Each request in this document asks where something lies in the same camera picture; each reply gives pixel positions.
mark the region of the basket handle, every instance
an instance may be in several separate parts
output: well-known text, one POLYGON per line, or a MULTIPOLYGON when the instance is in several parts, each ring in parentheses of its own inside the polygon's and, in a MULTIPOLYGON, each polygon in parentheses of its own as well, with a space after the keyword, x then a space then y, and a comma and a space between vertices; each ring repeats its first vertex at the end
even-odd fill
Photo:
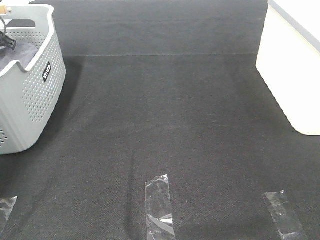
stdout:
POLYGON ((30 4, 23 6, 7 6, 7 13, 1 15, 4 20, 32 20, 35 26, 47 26, 53 23, 54 7, 45 4, 30 4))

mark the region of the dark gray carpet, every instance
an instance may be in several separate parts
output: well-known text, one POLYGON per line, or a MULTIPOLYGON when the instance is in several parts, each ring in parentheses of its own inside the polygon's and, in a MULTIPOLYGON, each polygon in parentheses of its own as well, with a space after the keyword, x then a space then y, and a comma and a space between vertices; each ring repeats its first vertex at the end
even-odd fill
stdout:
POLYGON ((166 173, 177 240, 280 239, 261 195, 282 189, 319 239, 320 138, 255 68, 264 0, 51 3, 65 85, 37 144, 0 157, 3 240, 145 240, 166 173))

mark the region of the brand logo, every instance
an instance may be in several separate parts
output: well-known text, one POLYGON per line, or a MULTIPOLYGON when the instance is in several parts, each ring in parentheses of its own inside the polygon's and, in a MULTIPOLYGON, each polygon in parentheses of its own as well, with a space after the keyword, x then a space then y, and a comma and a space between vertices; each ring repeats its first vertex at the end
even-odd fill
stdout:
POLYGON ((50 62, 48 62, 47 66, 46 66, 46 68, 45 68, 45 70, 44 70, 44 72, 42 74, 42 78, 43 78, 44 82, 47 81, 47 79, 49 77, 49 74, 51 72, 51 69, 52 69, 51 64, 50 64, 50 62))

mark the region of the clear tape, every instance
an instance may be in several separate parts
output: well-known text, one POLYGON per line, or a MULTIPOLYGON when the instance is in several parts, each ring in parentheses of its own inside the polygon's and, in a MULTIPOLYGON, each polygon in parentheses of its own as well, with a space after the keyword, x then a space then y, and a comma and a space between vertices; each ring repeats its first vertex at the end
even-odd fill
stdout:
POLYGON ((262 196, 282 240, 308 240, 284 190, 266 192, 262 196))
POLYGON ((167 175, 145 183, 147 240, 176 240, 167 175))
POLYGON ((18 197, 8 197, 0 198, 0 236, 2 235, 9 217, 11 215, 12 209, 14 208, 18 197))

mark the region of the gray plastic basket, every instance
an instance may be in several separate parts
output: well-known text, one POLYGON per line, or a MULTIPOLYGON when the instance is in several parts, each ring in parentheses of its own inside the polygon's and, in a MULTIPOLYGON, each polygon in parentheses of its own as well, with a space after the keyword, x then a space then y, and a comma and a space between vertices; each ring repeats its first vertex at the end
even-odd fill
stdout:
POLYGON ((54 8, 30 4, 12 6, 11 10, 3 19, 33 20, 35 27, 8 28, 7 35, 39 50, 26 68, 12 61, 0 72, 0 154, 21 152, 37 142, 66 76, 52 18, 54 8))

